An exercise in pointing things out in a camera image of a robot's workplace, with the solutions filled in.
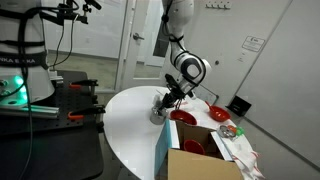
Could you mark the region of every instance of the electrical outlet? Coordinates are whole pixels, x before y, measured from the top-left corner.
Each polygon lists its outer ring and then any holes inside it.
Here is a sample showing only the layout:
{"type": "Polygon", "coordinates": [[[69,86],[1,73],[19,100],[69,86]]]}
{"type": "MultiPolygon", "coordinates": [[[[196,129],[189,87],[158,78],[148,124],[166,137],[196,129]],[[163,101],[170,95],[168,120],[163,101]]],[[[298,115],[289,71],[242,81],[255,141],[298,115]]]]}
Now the electrical outlet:
{"type": "Polygon", "coordinates": [[[223,0],[223,1],[207,0],[206,2],[206,8],[212,8],[212,9],[229,10],[231,9],[231,6],[232,6],[232,2],[228,0],[223,0]]]}

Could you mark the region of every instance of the black cable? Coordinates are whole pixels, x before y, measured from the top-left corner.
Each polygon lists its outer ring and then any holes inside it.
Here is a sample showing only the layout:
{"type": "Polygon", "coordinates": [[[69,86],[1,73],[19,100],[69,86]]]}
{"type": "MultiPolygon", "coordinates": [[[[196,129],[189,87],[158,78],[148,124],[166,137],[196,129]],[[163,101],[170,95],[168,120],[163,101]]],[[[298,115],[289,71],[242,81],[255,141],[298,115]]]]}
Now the black cable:
{"type": "Polygon", "coordinates": [[[173,1],[174,0],[171,0],[166,8],[166,11],[165,11],[165,14],[163,15],[163,25],[162,25],[162,33],[165,35],[165,36],[168,36],[169,38],[172,38],[173,40],[175,40],[178,44],[178,46],[182,49],[182,50],[186,50],[183,48],[183,46],[181,45],[180,43],[180,40],[178,40],[177,37],[175,37],[172,33],[169,33],[169,29],[168,29],[168,21],[169,21],[169,16],[168,16],[168,13],[171,9],[171,6],[173,4],[173,1]]]}
{"type": "Polygon", "coordinates": [[[63,39],[63,36],[64,36],[64,24],[62,25],[62,33],[61,33],[61,37],[60,37],[60,40],[59,40],[59,43],[58,43],[58,46],[57,46],[57,51],[56,51],[56,60],[54,61],[52,67],[53,67],[53,70],[55,71],[55,66],[56,66],[56,63],[58,61],[58,58],[59,58],[59,48],[60,48],[60,45],[61,45],[61,41],[63,39]]]}
{"type": "Polygon", "coordinates": [[[20,173],[19,180],[23,179],[23,176],[29,166],[31,155],[32,155],[32,149],[33,149],[33,122],[32,122],[32,110],[31,110],[31,101],[30,101],[30,94],[29,94],[29,87],[28,83],[25,85],[26,87],[26,93],[27,93],[27,101],[28,101],[28,116],[29,116],[29,128],[30,128],[30,142],[29,142],[29,153],[28,153],[28,158],[27,161],[23,167],[22,172],[20,173]]]}
{"type": "Polygon", "coordinates": [[[19,42],[18,51],[19,51],[19,57],[20,57],[20,59],[22,61],[21,74],[23,76],[23,83],[14,92],[15,93],[18,92],[23,86],[25,86],[25,88],[26,88],[27,107],[28,107],[29,126],[30,126],[30,145],[29,145],[28,157],[27,157],[26,163],[24,165],[24,168],[23,168],[21,174],[19,175],[19,180],[23,179],[24,174],[25,174],[25,172],[26,172],[26,170],[27,170],[27,168],[29,166],[31,155],[32,155],[32,149],[33,149],[32,110],[31,110],[31,100],[30,100],[29,87],[28,87],[28,83],[27,83],[29,72],[28,72],[27,62],[25,61],[25,59],[26,59],[25,58],[26,50],[25,50],[25,47],[23,46],[23,43],[25,42],[25,30],[26,30],[27,22],[29,20],[28,18],[35,16],[36,14],[40,13],[42,10],[49,10],[49,11],[53,11],[53,10],[70,10],[70,9],[78,10],[79,9],[79,5],[75,1],[73,1],[73,3],[76,4],[77,8],[47,8],[47,7],[31,8],[27,12],[25,12],[25,18],[20,20],[19,31],[18,31],[18,42],[19,42]]]}
{"type": "Polygon", "coordinates": [[[182,103],[182,98],[178,99],[178,101],[176,103],[176,107],[175,107],[176,110],[180,109],[181,103],[182,103]]]}
{"type": "Polygon", "coordinates": [[[70,51],[69,51],[69,53],[68,53],[68,56],[67,56],[63,61],[61,61],[61,62],[58,62],[58,63],[55,62],[55,63],[52,65],[53,69],[55,69],[55,66],[57,66],[57,65],[59,65],[59,64],[62,64],[62,63],[64,63],[65,61],[67,61],[67,60],[69,59],[71,53],[72,53],[72,50],[73,50],[73,28],[74,28],[74,22],[75,22],[75,20],[72,21],[72,25],[71,25],[71,47],[70,47],[70,51]]]}

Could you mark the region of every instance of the box flap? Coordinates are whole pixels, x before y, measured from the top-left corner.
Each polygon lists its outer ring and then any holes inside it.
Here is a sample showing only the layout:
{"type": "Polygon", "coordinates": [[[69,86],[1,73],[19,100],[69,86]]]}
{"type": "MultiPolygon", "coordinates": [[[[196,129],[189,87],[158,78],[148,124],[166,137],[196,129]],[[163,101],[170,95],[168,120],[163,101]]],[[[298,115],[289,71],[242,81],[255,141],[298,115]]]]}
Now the box flap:
{"type": "Polygon", "coordinates": [[[212,132],[211,135],[212,135],[214,141],[216,142],[223,159],[226,160],[226,161],[233,161],[233,159],[231,157],[231,153],[230,153],[228,147],[223,143],[223,141],[222,141],[221,137],[219,136],[218,132],[217,131],[212,132]]]}
{"type": "Polygon", "coordinates": [[[168,159],[170,180],[243,179],[237,164],[233,162],[174,149],[169,149],[168,159]]]}
{"type": "Polygon", "coordinates": [[[170,148],[180,149],[180,142],[179,142],[176,121],[166,120],[166,126],[169,126],[169,129],[170,129],[170,138],[171,138],[171,147],[170,148]]]}

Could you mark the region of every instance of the red plate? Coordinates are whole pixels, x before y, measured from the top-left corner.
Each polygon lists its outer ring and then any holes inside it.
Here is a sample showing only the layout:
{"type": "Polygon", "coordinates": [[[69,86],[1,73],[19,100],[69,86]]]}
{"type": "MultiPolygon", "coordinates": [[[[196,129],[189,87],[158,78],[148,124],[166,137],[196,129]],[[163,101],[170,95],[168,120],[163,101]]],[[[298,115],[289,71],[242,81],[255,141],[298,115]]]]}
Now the red plate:
{"type": "Polygon", "coordinates": [[[210,106],[210,116],[219,122],[224,122],[230,119],[230,114],[218,106],[210,106]]]}
{"type": "Polygon", "coordinates": [[[197,125],[197,120],[190,113],[187,113],[183,110],[173,110],[170,113],[170,119],[183,121],[189,125],[197,125]]]}

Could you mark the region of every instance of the red cup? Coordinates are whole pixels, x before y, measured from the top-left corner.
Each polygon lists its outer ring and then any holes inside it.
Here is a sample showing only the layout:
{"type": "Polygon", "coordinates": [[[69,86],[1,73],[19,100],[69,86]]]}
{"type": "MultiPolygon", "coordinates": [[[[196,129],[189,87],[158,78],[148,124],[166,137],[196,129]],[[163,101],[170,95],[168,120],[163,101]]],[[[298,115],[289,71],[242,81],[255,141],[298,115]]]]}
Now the red cup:
{"type": "Polygon", "coordinates": [[[187,152],[205,155],[205,151],[202,145],[195,140],[191,140],[191,139],[185,140],[183,143],[183,148],[187,152]]]}

